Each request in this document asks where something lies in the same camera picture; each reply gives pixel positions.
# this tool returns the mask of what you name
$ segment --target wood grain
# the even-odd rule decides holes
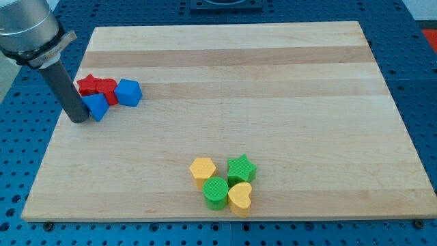
[[[249,220],[437,216],[356,22],[101,27],[89,73],[137,80],[143,100],[99,123],[61,114],[28,221],[241,220],[203,206],[188,167],[208,156],[225,177],[243,153],[258,165]]]

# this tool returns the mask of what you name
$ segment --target blue block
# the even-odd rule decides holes
[[[141,97],[143,97],[138,82],[128,79],[122,79],[114,92],[117,96],[118,103],[129,107],[136,107]]]
[[[83,96],[83,102],[88,106],[94,119],[99,122],[102,120],[105,113],[108,111],[109,104],[103,93]]]

